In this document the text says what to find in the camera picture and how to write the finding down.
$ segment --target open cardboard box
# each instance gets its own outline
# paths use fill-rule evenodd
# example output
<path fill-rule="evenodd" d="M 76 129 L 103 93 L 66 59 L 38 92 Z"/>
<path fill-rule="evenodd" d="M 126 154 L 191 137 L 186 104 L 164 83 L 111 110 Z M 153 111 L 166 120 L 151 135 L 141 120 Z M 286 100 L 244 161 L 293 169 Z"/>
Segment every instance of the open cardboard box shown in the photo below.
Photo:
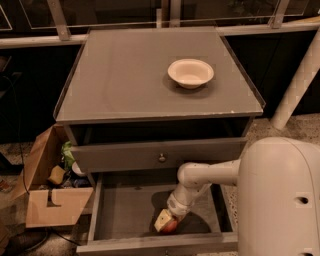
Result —
<path fill-rule="evenodd" d="M 37 190 L 48 184 L 52 168 L 60 163 L 61 147 L 68 137 L 62 126 L 54 125 L 41 133 L 26 159 L 24 171 L 12 191 L 11 198 L 16 199 L 29 192 L 26 227 L 48 227 L 74 225 L 89 201 L 93 188 L 53 189 L 52 203 L 49 205 L 48 190 Z"/>

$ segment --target tabletop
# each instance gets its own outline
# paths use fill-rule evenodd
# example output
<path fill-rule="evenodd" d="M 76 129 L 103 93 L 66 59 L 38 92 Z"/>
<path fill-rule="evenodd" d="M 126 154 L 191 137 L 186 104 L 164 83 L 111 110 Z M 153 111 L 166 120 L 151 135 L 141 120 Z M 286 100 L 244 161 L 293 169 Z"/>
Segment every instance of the tabletop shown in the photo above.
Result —
<path fill-rule="evenodd" d="M 167 74 L 199 59 L 214 78 L 193 90 Z M 214 27 L 92 30 L 56 117 L 58 123 L 192 119 L 262 114 L 248 77 Z"/>

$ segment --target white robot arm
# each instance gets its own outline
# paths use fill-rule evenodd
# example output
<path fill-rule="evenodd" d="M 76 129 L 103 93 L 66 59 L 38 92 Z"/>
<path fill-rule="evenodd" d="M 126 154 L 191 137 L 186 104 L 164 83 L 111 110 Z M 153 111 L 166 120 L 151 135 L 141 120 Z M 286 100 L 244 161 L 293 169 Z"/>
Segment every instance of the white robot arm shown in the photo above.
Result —
<path fill-rule="evenodd" d="M 167 210 L 178 220 L 211 183 L 238 186 L 239 256 L 320 255 L 319 146 L 266 138 L 241 160 L 184 164 L 178 179 Z M 155 226 L 161 231 L 166 223 Z"/>

